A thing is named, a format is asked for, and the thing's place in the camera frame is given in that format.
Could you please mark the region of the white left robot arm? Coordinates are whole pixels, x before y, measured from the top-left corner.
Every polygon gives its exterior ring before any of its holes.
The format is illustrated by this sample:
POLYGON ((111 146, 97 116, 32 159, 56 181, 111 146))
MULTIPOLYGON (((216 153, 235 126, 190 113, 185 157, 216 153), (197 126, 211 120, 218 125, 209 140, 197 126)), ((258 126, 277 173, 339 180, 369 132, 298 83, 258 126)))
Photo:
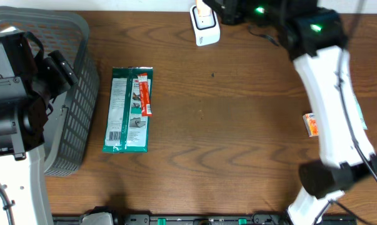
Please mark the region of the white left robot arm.
POLYGON ((0 31, 0 224, 52 224, 44 178, 51 101, 78 82, 59 51, 31 32, 0 31))

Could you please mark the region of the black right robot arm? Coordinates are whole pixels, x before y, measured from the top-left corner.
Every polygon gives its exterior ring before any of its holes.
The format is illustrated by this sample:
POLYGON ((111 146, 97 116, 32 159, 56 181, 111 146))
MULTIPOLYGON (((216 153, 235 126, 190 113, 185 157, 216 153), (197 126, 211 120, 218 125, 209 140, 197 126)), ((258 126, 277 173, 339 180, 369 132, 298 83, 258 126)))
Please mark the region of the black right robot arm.
POLYGON ((359 118, 340 15, 317 0, 208 1, 224 24, 271 26, 308 95, 318 127, 319 159, 300 165, 301 190, 281 224, 316 224, 357 182, 377 177, 377 153, 359 118))

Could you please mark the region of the red and white package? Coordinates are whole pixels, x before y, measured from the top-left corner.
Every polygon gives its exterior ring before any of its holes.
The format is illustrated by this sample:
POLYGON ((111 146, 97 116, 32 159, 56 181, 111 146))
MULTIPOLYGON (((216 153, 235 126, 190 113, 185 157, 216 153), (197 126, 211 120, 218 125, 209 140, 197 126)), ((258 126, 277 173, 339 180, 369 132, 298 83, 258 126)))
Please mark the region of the red and white package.
POLYGON ((150 104, 150 96, 149 96, 149 83, 148 83, 148 74, 142 73, 138 75, 138 82, 139 82, 139 93, 141 99, 141 114, 145 117, 151 117, 151 104, 150 104))

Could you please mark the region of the dark green package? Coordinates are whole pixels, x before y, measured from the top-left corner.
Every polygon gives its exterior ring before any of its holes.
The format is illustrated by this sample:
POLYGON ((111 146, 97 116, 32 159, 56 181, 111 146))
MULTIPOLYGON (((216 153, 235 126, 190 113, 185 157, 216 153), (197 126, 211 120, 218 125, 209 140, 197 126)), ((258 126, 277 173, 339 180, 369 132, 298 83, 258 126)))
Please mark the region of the dark green package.
POLYGON ((141 114, 138 75, 148 74, 149 96, 152 67, 114 67, 112 71, 104 153, 146 153, 150 117, 141 114))

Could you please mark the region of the orange tissue pack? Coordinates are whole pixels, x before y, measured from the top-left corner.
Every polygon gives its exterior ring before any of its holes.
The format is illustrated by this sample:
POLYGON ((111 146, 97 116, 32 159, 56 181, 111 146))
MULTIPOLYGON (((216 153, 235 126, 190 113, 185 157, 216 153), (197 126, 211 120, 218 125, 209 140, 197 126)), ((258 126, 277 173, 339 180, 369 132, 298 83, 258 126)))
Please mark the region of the orange tissue pack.
POLYGON ((306 126, 308 136, 315 137, 319 135, 316 118, 313 113, 307 113, 303 116, 304 124, 306 126))
POLYGON ((203 1, 195 0, 199 17, 206 17, 212 14, 212 9, 203 1))

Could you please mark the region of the mint green wipes packet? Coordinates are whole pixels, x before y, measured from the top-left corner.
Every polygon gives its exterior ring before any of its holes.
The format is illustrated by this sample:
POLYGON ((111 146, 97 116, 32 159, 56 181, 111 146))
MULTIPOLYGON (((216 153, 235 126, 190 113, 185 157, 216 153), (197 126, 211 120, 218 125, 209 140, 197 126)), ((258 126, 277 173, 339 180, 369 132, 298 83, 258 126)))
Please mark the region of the mint green wipes packet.
POLYGON ((362 113, 362 110, 361 110, 361 106, 359 105, 359 102, 356 98, 356 95, 354 94, 354 100, 355 100, 355 103, 356 103, 356 108, 357 108, 357 112, 358 112, 358 115, 359 115, 359 119, 361 121, 361 125, 363 127, 364 130, 367 130, 367 125, 365 123, 365 120, 364 120, 364 116, 363 116, 363 113, 362 113))

